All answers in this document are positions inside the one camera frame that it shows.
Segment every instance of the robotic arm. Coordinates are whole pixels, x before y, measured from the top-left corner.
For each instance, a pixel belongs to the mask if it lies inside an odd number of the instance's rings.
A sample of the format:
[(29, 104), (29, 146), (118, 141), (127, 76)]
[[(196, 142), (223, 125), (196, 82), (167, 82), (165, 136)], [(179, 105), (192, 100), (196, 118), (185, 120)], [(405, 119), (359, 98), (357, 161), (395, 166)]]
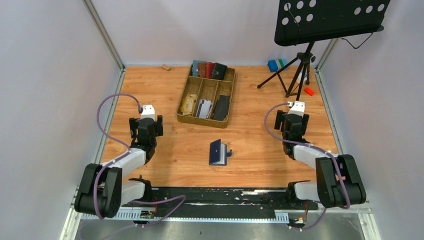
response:
[(340, 180), (336, 178), (336, 168), (340, 169), (343, 182), (351, 205), (363, 204), (367, 199), (364, 185), (353, 156), (349, 154), (335, 157), (337, 166), (332, 159), (311, 148), (303, 138), (308, 125), (309, 115), (305, 114), (305, 103), (295, 101), (290, 104), (288, 112), (279, 110), (274, 129), (281, 130), (283, 140), (295, 141), (300, 144), (283, 142), (284, 152), (293, 160), (303, 162), (316, 170), (316, 182), (290, 182), (287, 191), (291, 201), (312, 200), (320, 202), (326, 208), (343, 207), (346, 198)]
[[(103, 164), (88, 164), (82, 175), (81, 183), (75, 199), (75, 210), (80, 213), (95, 215), (94, 190), (97, 190), (97, 205), (102, 216), (113, 218), (121, 205), (132, 200), (150, 201), (152, 185), (150, 181), (131, 178), (122, 184), (123, 178), (138, 167), (148, 163), (155, 154), (156, 137), (163, 136), (163, 118), (157, 116), (152, 105), (144, 105), (140, 118), (130, 118), (131, 131), (130, 152), (123, 153), (113, 160)], [(94, 186), (100, 169), (112, 162), (101, 174), (99, 186)]]

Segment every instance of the wooden box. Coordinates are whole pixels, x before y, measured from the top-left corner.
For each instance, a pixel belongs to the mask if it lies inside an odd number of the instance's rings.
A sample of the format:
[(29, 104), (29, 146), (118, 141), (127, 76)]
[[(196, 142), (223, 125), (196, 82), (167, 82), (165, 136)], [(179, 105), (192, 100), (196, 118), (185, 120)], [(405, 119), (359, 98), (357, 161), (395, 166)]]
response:
[[(226, 128), (228, 126), (228, 120), (231, 112), (231, 102), (233, 100), (233, 89), (235, 80), (236, 71), (233, 68), (227, 68), (224, 80), (215, 80), (192, 76), (192, 68), (190, 67), (190, 70), (188, 71), (187, 81), (185, 82), (184, 90), (182, 91), (181, 99), (179, 100), (178, 109), (176, 110), (176, 119), (178, 120), (178, 122), (187, 124), (197, 124), (220, 129)], [(197, 101), (195, 103), (193, 115), (195, 115), (197, 112), (200, 99), (210, 100), (213, 102), (212, 113), (210, 114), (208, 119), (183, 115), (183, 113), (181, 112), (181, 106), (183, 105), (183, 100), (186, 98), (187, 94), (197, 94)], [(224, 118), (223, 121), (217, 121), (212, 119), (213, 112), (215, 110), (215, 105), (220, 95), (229, 96), (228, 115)]]

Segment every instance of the table surface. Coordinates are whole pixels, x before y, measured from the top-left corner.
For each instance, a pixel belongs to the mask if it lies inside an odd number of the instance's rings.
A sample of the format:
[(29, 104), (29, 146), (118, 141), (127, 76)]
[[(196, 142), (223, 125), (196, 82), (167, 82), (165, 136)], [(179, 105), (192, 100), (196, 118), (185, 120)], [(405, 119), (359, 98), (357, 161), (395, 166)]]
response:
[[(121, 93), (134, 95), (142, 105), (152, 104), (156, 115), (163, 115), (163, 136), (156, 138), (156, 153), (148, 164), (134, 170), (126, 179), (142, 175), (152, 186), (175, 187), (285, 187), (289, 182), (315, 181), (315, 170), (285, 155), (282, 143), (272, 138), (264, 127), (264, 116), (271, 107), (295, 101), (296, 96), (285, 98), (277, 77), (257, 89), (257, 85), (271, 75), (267, 66), (231, 68), (235, 69), (236, 79), (229, 125), (225, 129), (177, 121), (176, 111), (189, 66), (173, 66), (169, 71), (160, 66), (126, 70)], [(290, 67), (282, 72), (287, 86), (296, 69)], [(337, 152), (313, 74), (306, 87), (315, 94), (309, 96), (303, 91), (300, 97), (306, 104), (305, 113), (310, 115), (305, 138), (316, 146)], [(278, 109), (288, 111), (286, 106)], [(277, 110), (270, 114), (267, 121), (271, 129), (276, 113)], [(129, 144), (128, 119), (139, 117), (136, 102), (130, 97), (119, 97), (109, 133)], [(272, 131), (281, 135), (278, 130)], [(227, 166), (209, 165), (209, 146), (217, 139), (222, 139), (222, 143), (232, 149)], [(123, 145), (108, 139), (102, 162), (125, 150)]]

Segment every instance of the tripod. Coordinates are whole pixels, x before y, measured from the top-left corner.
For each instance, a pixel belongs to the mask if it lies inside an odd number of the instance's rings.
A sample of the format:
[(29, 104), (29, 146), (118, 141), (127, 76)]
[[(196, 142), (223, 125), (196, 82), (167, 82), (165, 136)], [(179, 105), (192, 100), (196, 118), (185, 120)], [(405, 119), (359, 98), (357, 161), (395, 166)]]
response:
[[(278, 70), (276, 73), (271, 75), (267, 80), (265, 80), (261, 84), (259, 84), (257, 86), (257, 88), (260, 89), (264, 84), (269, 82), (272, 78), (274, 78), (275, 76), (278, 76), (279, 81), (281, 82), (281, 85), (284, 88), (285, 97), (288, 98), (290, 96), (297, 95), (296, 101), (299, 101), (299, 98), (301, 97), (302, 85), (304, 83), (305, 74), (307, 74), (306, 75), (306, 84), (309, 85), (309, 83), (310, 83), (309, 82), (309, 75), (310, 75), (311, 63), (313, 63), (315, 61), (315, 56), (311, 53), (311, 50), (312, 50), (312, 47), (314, 46), (314, 43), (315, 43), (314, 41), (310, 42), (309, 45), (307, 46), (305, 52), (297, 53), (297, 56), (292, 61), (290, 61), (289, 63), (287, 63), (287, 65), (285, 65), (280, 70)], [(287, 89), (286, 85), (284, 85), (283, 79), (280, 76), (280, 73), (282, 71), (284, 71), (286, 68), (288, 68), (290, 65), (295, 63), (297, 60), (300, 60), (301, 62), (299, 64), (299, 67), (297, 68), (296, 74), (294, 74), (294, 77), (293, 77), (293, 80), (290, 83), (290, 86)], [(299, 75), (301, 74), (301, 71), (302, 71), (302, 77), (300, 78), (299, 90), (297, 91), (297, 93), (293, 93), (293, 87), (295, 86), (296, 80), (298, 79)]]

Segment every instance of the white circle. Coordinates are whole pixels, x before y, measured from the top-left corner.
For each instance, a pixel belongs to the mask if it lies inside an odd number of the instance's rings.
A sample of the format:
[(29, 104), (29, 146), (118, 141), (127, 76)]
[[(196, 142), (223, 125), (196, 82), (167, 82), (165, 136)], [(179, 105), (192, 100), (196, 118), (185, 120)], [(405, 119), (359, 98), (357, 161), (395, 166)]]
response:
[(373, 10), (373, 6), (368, 6), (367, 8), (366, 8), (366, 10), (365, 10), (365, 12), (367, 13), (367, 14), (369, 14), (369, 13), (371, 13), (371, 11)]
[(310, 22), (312, 21), (312, 19), (314, 19), (314, 15), (309, 14), (308, 16), (306, 16), (306, 21)]
[(292, 4), (290, 2), (284, 4), (284, 10), (288, 11), (291, 8), (292, 8)]
[(384, 4), (381, 4), (380, 6), (378, 6), (377, 11), (381, 12), (384, 9)]
[(358, 15), (360, 12), (361, 12), (361, 8), (360, 7), (357, 7), (353, 13), (355, 15)]
[(287, 25), (289, 23), (289, 18), (288, 17), (283, 18), (282, 21), (281, 21), (281, 23), (283, 25)]
[(296, 5), (297, 9), (301, 9), (304, 7), (304, 2), (303, 1), (299, 1)]
[(309, 7), (313, 8), (313, 7), (315, 7), (315, 4), (317, 4), (316, 0), (310, 0)]

